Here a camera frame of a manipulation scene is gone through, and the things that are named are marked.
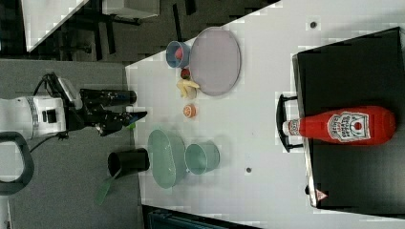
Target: green utensil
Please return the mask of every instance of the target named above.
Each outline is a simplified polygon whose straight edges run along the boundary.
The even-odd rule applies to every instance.
[[[108,191],[110,190],[111,185],[113,184],[113,181],[116,179],[116,177],[121,173],[121,169],[118,170],[114,174],[113,177],[109,177],[102,182],[101,186],[98,188],[98,192],[96,194],[96,199],[95,203],[97,205],[101,205],[104,202],[105,197],[108,194]]]

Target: white table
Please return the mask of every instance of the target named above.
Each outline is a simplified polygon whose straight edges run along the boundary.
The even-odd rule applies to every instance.
[[[212,139],[221,152],[217,170],[188,174],[171,190],[161,189],[151,170],[139,174],[142,204],[261,228],[404,228],[402,220],[312,208],[304,193],[303,151],[287,154],[275,123],[279,94],[296,91],[294,54],[405,26],[404,12],[401,0],[284,0],[225,25],[241,48],[240,79],[226,96],[199,94],[191,101],[199,109],[195,120],[182,114],[190,101],[180,98],[180,71],[167,66],[165,52],[128,66],[129,89],[138,94],[137,106],[149,112],[135,131],[138,146],[146,147],[149,134],[161,126],[175,130],[186,145]],[[314,30],[312,21],[318,23]],[[296,104],[289,112],[298,116]]]
[[[89,0],[21,1],[27,52],[31,52]]]

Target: white bottle cap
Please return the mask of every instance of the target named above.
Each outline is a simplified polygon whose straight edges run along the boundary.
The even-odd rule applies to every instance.
[[[291,132],[289,131],[289,127],[288,127],[289,122],[290,122],[290,121],[285,121],[285,122],[283,123],[283,132],[284,132],[284,135],[291,135]]]

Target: small blue bowl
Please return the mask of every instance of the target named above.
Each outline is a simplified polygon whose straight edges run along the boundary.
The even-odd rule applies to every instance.
[[[175,53],[178,48],[182,49],[182,59],[176,58]],[[190,48],[179,41],[172,41],[166,48],[166,62],[172,68],[184,68],[188,66]]]

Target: green bowl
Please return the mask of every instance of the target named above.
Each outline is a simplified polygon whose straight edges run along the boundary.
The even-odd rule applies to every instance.
[[[184,178],[184,152],[184,143],[178,135],[163,130],[155,130],[149,135],[148,153],[152,158],[152,174],[160,187],[171,188]]]

